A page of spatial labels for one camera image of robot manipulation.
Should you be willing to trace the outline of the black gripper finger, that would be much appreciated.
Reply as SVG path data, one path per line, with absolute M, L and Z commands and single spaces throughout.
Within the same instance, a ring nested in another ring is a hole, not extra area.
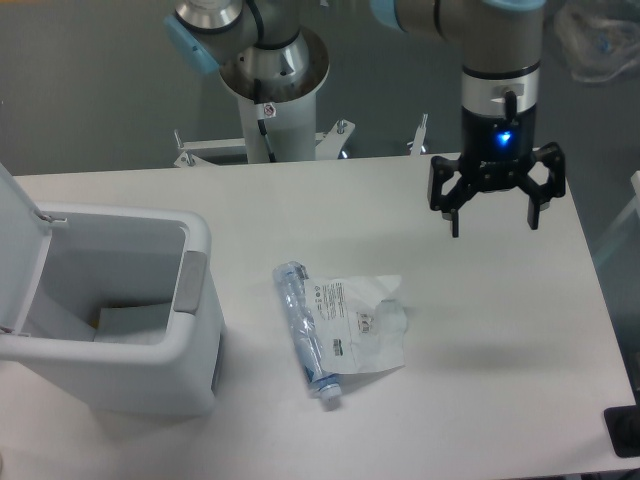
M 453 238 L 459 237 L 461 208 L 485 187 L 479 167 L 465 155 L 457 159 L 436 155 L 431 159 L 427 194 L 429 206 L 450 223 Z
M 547 172 L 546 181 L 542 184 L 529 175 L 537 164 Z M 527 223 L 532 230 L 537 230 L 541 211 L 553 198 L 561 198 L 566 193 L 565 155 L 560 145 L 550 142 L 520 157 L 514 168 L 514 182 L 529 198 Z

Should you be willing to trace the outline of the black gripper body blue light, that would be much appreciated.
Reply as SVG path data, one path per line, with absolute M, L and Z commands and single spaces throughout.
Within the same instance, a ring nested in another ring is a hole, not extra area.
M 537 193 L 529 177 L 535 163 L 532 154 L 537 108 L 514 119 L 481 116 L 462 110 L 463 148 L 459 158 L 460 193 L 511 190 Z

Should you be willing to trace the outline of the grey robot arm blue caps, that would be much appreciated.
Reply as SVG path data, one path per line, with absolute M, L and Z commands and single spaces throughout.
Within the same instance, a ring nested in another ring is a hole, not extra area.
M 540 1 L 374 1 L 383 25 L 462 50 L 458 158 L 431 161 L 428 201 L 452 227 L 479 193 L 519 189 L 531 228 L 565 193 L 565 157 L 534 144 L 544 5 Z M 320 37 L 296 1 L 180 1 L 167 35 L 193 69 L 236 97 L 252 163 L 315 160 L 316 94 L 329 73 Z

